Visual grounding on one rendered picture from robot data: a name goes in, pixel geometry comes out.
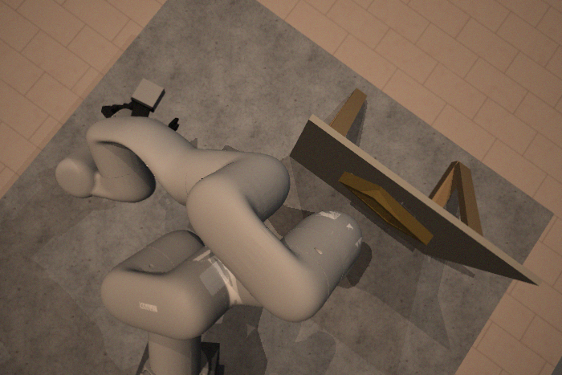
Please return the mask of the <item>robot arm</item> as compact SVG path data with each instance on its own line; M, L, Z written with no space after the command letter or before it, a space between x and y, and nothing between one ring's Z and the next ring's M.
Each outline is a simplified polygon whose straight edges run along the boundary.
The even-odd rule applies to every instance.
M175 230L142 248L106 274L100 296L112 316L148 332L140 375L208 375L201 336L224 313L248 305L288 322L310 319L355 265L362 232L349 214L324 210L279 240L263 222L289 193L285 165L263 153L195 148L149 118L164 94L143 78L131 116L94 123L55 177L73 197L130 203L149 198L156 178L186 206L197 234Z

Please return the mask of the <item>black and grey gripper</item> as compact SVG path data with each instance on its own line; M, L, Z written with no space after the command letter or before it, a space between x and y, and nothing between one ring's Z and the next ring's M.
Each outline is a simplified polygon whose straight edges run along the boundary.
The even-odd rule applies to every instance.
M103 106L101 112L106 118L115 117L115 116L131 116L132 113L133 102L129 104L124 103L123 105L113 104L112 106ZM174 131L177 131L179 124L178 118L173 119L169 123L169 127Z

